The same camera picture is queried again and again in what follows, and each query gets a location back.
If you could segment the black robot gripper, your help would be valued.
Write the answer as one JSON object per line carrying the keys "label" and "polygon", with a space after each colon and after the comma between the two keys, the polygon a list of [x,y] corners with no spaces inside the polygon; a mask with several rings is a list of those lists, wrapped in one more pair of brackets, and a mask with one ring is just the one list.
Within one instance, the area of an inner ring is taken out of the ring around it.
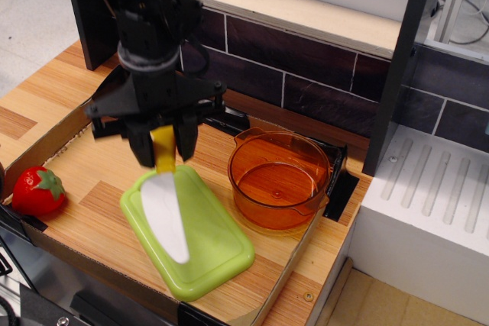
{"label": "black robot gripper", "polygon": [[137,73],[117,66],[92,95],[86,115],[94,138],[127,137],[139,164],[154,168],[149,130],[173,125],[176,148],[186,162],[194,155],[203,118],[223,110],[225,91],[224,82],[188,76],[174,68]]}

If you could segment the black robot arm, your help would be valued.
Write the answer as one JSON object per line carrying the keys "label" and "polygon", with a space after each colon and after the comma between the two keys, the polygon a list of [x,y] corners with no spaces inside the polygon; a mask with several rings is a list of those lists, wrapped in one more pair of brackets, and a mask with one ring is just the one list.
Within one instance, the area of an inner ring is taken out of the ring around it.
{"label": "black robot arm", "polygon": [[222,112],[226,86],[203,71],[179,72],[180,48],[207,51],[193,32],[202,20],[198,0],[104,0],[118,31],[118,66],[92,95],[85,113],[94,137],[127,139],[142,166],[154,167],[160,154],[152,132],[172,127],[177,153],[188,160],[196,149],[198,126]]}

